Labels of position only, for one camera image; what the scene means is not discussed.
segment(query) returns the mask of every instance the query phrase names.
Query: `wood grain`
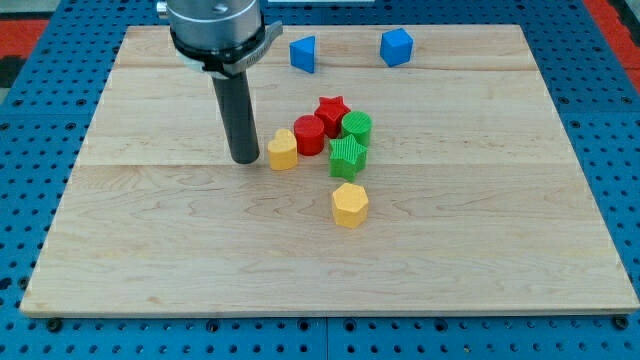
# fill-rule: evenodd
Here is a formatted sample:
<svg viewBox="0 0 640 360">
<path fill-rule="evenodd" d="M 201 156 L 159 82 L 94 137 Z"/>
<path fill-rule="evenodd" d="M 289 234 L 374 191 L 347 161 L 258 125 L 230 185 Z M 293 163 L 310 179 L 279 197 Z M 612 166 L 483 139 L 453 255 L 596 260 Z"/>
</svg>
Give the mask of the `wood grain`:
<svg viewBox="0 0 640 360">
<path fill-rule="evenodd" d="M 370 200 L 335 226 L 328 154 L 229 158 L 207 76 L 130 28 L 22 301 L 33 317 L 543 315 L 639 307 L 517 26 L 288 27 L 249 71 L 261 144 L 343 95 Z M 288 43 L 317 36 L 317 72 Z"/>
</svg>

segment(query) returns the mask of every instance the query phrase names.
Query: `plastic block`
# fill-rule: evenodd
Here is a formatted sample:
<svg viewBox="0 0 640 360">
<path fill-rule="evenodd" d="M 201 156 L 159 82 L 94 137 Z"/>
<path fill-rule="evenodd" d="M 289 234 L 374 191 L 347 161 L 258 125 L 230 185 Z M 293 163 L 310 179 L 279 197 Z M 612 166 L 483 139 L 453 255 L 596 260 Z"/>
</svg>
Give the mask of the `plastic block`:
<svg viewBox="0 0 640 360">
<path fill-rule="evenodd" d="M 324 123 L 315 115 L 304 115 L 293 123 L 298 152 L 313 156 L 324 149 Z"/>
<path fill-rule="evenodd" d="M 353 135 L 330 141 L 329 175 L 353 182 L 356 174 L 366 167 L 367 148 L 358 144 Z"/>
<path fill-rule="evenodd" d="M 316 37 L 309 36 L 289 44 L 291 65 L 310 74 L 316 71 Z"/>
<path fill-rule="evenodd" d="M 344 183 L 331 194 L 331 210 L 337 225 L 357 228 L 369 213 L 369 198 L 360 185 Z"/>
<path fill-rule="evenodd" d="M 287 170 L 298 165 L 296 137 L 287 129 L 279 129 L 267 144 L 269 165 L 272 170 Z"/>
<path fill-rule="evenodd" d="M 382 34 L 380 56 L 390 67 L 409 62 L 412 49 L 413 38 L 403 28 Z"/>
<path fill-rule="evenodd" d="M 342 136 L 353 135 L 358 144 L 369 146 L 371 140 L 371 117 L 362 111 L 352 111 L 342 119 Z"/>
<path fill-rule="evenodd" d="M 351 109 L 344 104 L 342 96 L 335 98 L 321 97 L 320 106 L 316 110 L 315 115 L 324 122 L 324 133 L 331 139 L 335 139 L 340 136 L 342 118 L 349 111 L 351 111 Z"/>
</svg>

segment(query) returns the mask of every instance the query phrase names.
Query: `yellow hexagonal block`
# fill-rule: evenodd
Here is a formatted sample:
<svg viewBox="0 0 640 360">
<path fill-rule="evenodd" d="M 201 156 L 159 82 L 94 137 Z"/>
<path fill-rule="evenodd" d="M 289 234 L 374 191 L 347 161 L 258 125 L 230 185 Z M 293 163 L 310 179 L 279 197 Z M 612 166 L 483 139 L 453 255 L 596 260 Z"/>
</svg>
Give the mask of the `yellow hexagonal block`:
<svg viewBox="0 0 640 360">
<path fill-rule="evenodd" d="M 269 165 L 272 170 L 287 170 L 298 165 L 298 142 L 293 133 L 279 129 L 267 144 Z"/>
<path fill-rule="evenodd" d="M 337 225 L 357 228 L 369 212 L 369 198 L 360 185 L 344 183 L 331 195 L 333 220 Z"/>
</svg>

